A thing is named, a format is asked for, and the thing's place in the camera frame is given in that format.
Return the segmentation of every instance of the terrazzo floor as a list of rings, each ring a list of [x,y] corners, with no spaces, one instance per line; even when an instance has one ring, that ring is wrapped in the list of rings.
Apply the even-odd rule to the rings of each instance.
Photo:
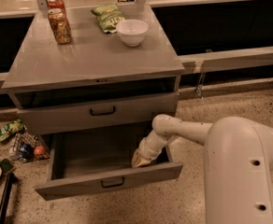
[[[228,116],[253,119],[273,127],[273,88],[195,96],[179,101],[176,116],[182,120],[214,122]],[[14,119],[0,115],[0,127]],[[0,160],[8,155],[9,143],[0,144]],[[180,177],[133,189],[44,201],[34,186],[46,181],[49,160],[14,161],[15,176],[7,210],[7,223],[92,224],[205,224],[203,147],[183,138],[170,145],[174,161],[184,166]],[[0,180],[0,200],[5,180]]]

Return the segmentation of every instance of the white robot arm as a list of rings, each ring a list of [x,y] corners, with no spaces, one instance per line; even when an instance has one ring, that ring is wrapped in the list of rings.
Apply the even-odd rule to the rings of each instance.
[[[159,115],[132,159],[148,165],[177,136],[204,145],[207,224],[273,224],[273,129],[239,117],[214,124]]]

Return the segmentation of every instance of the cabinet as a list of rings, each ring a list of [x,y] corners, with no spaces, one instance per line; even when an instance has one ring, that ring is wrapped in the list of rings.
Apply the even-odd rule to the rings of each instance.
[[[0,12],[0,109],[14,107],[1,87],[34,16],[33,11]]]
[[[180,0],[154,6],[185,74],[273,64],[273,0]]]
[[[46,200],[177,178],[168,148],[151,166],[131,168],[140,140],[159,113],[174,114],[184,68],[147,5],[122,5],[126,19],[149,25],[142,44],[104,34],[92,7],[70,8],[73,41],[55,43],[37,13],[3,88],[30,133],[50,148]]]

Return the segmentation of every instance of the wrapper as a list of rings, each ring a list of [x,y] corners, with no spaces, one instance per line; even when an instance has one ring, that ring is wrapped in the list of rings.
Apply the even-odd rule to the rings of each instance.
[[[120,21],[125,20],[125,17],[115,4],[106,4],[97,8],[93,8],[91,12],[97,16],[99,26],[105,33],[117,32],[116,25]]]
[[[3,128],[0,129],[0,142],[8,139],[11,135],[17,132],[21,132],[24,129],[24,124],[20,119],[16,119],[8,124],[6,124]]]

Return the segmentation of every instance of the drawer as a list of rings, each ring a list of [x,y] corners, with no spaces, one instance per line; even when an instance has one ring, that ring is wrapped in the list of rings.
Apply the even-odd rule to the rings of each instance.
[[[98,128],[123,123],[151,120],[154,113],[175,113],[176,92],[23,109],[18,111],[29,132],[38,134]]]
[[[47,182],[35,187],[45,200],[132,188],[178,178],[182,163],[164,148],[147,167],[132,168],[139,142],[151,122],[53,134]]]
[[[65,88],[15,91],[10,96],[19,109],[71,105],[86,102],[134,98],[136,96],[170,93],[177,90],[180,77],[149,77],[130,81],[96,80],[69,83]]]

